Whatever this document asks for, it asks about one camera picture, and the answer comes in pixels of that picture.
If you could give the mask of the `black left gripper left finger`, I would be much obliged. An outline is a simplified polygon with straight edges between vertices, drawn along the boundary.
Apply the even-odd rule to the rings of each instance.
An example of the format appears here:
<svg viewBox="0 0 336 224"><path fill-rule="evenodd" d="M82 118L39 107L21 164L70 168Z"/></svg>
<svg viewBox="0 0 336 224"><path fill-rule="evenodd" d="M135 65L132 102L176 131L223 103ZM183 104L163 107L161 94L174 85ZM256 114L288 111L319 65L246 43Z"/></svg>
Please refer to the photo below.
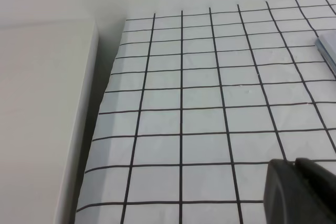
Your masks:
<svg viewBox="0 0 336 224"><path fill-rule="evenodd" d="M295 163L272 159L264 192L266 223L330 223L310 195Z"/></svg>

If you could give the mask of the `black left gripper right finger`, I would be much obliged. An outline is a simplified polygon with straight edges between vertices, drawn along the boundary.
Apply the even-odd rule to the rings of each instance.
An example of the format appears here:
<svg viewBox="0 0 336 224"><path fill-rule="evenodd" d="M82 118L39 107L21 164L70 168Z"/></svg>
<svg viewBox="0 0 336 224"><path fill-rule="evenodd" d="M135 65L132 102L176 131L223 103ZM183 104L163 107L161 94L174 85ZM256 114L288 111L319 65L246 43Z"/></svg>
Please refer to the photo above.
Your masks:
<svg viewBox="0 0 336 224"><path fill-rule="evenodd" d="M297 158L295 168L320 210L335 223L335 174L308 158Z"/></svg>

